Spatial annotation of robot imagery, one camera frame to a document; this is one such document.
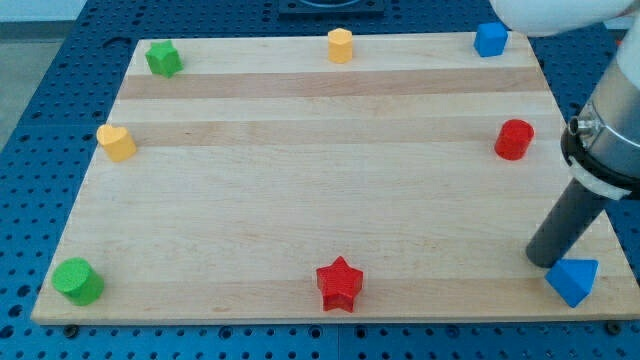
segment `green cube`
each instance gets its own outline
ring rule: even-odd
[[[173,47],[171,40],[151,43],[151,49],[145,54],[151,73],[170,78],[182,70],[182,61],[178,50]]]

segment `pegboard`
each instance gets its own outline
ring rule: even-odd
[[[379,15],[279,19],[275,1],[89,0],[0,155],[0,359],[632,359],[640,322],[61,327],[29,320],[129,58],[141,38],[473,31],[488,2],[388,0]],[[560,109],[586,101],[615,52],[602,26],[532,40]],[[640,205],[607,209],[640,276]]]

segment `blue block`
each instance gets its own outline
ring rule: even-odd
[[[545,279],[574,308],[591,293],[597,272],[597,260],[561,259]]]
[[[502,55],[508,37],[507,30],[499,22],[480,24],[473,46],[482,57]]]

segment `yellow heart-shaped block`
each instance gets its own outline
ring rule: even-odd
[[[125,127],[102,125],[98,128],[96,138],[113,162],[127,160],[137,151],[136,144]]]

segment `yellow hexagonal prism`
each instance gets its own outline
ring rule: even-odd
[[[344,64],[353,58],[353,35],[345,29],[329,31],[329,60]]]

